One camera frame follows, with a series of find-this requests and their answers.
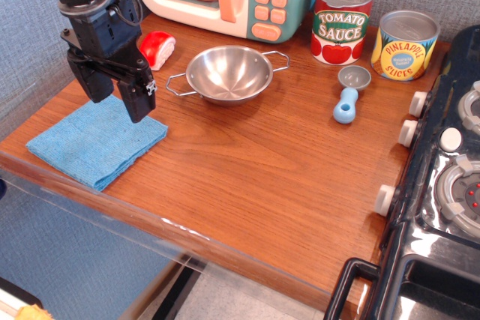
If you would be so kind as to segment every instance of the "stainless steel bowl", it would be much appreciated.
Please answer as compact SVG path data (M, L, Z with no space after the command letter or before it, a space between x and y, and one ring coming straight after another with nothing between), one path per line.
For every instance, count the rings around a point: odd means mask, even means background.
M286 58L286 66L273 69L266 55ZM193 58L185 73L171 76L166 89L183 97L200 94L211 103L221 106L239 105L264 91L273 73L290 67L290 58L281 52L257 52L246 46L217 46ZM178 93L170 87L172 79L186 76L194 91Z

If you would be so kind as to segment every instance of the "wooden table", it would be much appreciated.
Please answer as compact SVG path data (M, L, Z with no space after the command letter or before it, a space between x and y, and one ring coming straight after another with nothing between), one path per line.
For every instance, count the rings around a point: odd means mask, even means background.
M354 122L342 125L332 117L340 67L311 55L311 21L308 16L291 40L272 45L150 15L144 34L167 31L177 41L155 73L151 117L169 126L167 137L102 193L70 180L25 145L87 102L72 82L0 144L0 166L324 310L348 258L378 263L385 219L373 210L377 192L401 176L409 153L397 143L401 125L412 118L414 92L431 88L449 45L436 45L421 79L390 81L370 66L376 37L370 28L356 64L373 79L360 93ZM286 53L290 69L237 107L165 90L168 77L183 73L196 54L227 44ZM270 59L274 67L284 65L281 57ZM188 90L183 78L172 86ZM349 299L351 308L361 291Z

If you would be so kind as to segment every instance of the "blue cloth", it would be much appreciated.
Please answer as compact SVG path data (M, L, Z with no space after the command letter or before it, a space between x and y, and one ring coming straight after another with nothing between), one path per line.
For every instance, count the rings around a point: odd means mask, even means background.
M31 153L80 183L102 191L167 135L150 117L132 123L125 105L110 95L88 102L27 143Z

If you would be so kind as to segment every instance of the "yellow label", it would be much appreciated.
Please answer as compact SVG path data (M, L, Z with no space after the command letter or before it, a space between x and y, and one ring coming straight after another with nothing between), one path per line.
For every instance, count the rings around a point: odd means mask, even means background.
M392 41L382 49L382 71L394 80L411 80L424 65L425 48L420 43Z

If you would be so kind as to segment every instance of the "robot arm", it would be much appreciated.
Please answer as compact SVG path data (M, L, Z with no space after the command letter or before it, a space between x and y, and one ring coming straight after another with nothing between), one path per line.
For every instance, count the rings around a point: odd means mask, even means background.
M130 119L141 121L155 108L157 88L137 48L141 20L133 1L59 1L60 13L72 25L61 34L69 46L68 64L85 93L98 103L112 94L115 79Z

